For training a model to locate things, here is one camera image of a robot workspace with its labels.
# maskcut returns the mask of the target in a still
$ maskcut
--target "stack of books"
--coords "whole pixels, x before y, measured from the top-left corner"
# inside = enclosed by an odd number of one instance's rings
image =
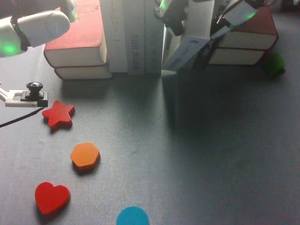
[[[164,24],[154,0],[100,0],[109,68],[113,73],[160,75]]]
[[[44,56],[62,80],[110,78],[99,1],[76,3],[76,21],[67,33],[45,45]]]
[[[255,65],[277,42],[278,33],[270,7],[262,7],[244,25],[225,34],[209,64]]]

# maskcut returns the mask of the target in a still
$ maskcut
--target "blue circle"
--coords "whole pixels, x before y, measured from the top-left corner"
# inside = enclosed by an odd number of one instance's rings
[[[144,210],[130,206],[118,215],[116,225],[149,225],[149,219]]]

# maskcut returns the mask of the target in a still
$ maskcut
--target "book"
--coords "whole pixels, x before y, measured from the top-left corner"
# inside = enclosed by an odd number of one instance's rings
[[[178,37],[167,31],[162,69],[176,71],[184,66],[210,40],[214,0],[188,2],[185,32]]]
[[[109,66],[98,67],[60,67],[54,72],[62,80],[107,79],[112,77]]]
[[[77,0],[77,19],[61,37],[45,45],[50,66],[99,66],[106,64],[107,49],[98,0]]]
[[[216,48],[209,64],[255,65],[263,57],[263,50]]]
[[[108,63],[112,73],[128,72],[122,2],[123,0],[100,0]]]
[[[218,46],[223,48],[270,49],[278,39],[270,7],[261,7],[244,25],[226,33]]]
[[[154,0],[145,0],[145,73],[161,74],[164,23],[154,17]]]
[[[123,0],[125,46],[129,75],[145,74],[144,0]]]

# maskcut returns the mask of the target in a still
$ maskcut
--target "hexagonal block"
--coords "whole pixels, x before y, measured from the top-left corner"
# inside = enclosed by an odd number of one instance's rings
[[[92,170],[100,159],[100,152],[93,143],[81,143],[75,146],[71,159],[78,170]]]

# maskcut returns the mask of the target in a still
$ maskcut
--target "table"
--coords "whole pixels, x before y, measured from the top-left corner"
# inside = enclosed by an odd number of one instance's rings
[[[209,67],[196,89],[179,86],[171,110],[168,76],[63,82],[42,47],[1,59],[3,89],[42,82],[49,105],[58,99],[76,112],[69,130],[51,133],[41,113],[0,129],[0,224],[112,225],[131,205],[152,225],[298,224],[300,17],[274,18],[284,76],[266,81],[257,67]],[[0,106],[0,123],[33,110]],[[82,142],[100,149],[91,174],[72,167]],[[52,220],[35,204],[43,181],[71,192]]]

